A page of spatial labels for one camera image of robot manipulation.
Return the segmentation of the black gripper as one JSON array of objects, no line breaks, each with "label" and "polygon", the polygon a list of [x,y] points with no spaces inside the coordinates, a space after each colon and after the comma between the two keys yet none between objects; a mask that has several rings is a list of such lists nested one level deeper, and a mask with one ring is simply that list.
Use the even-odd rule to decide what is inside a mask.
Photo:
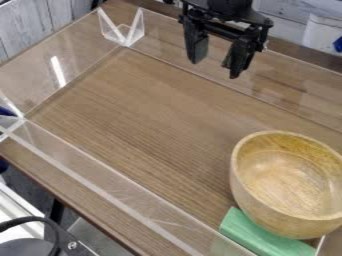
[{"label": "black gripper", "polygon": [[206,56],[209,33],[234,40],[221,66],[229,70],[229,78],[236,79],[249,66],[255,46],[259,52],[264,50],[272,20],[252,8],[252,0],[180,1],[178,23],[184,28],[188,60],[197,64]]}]

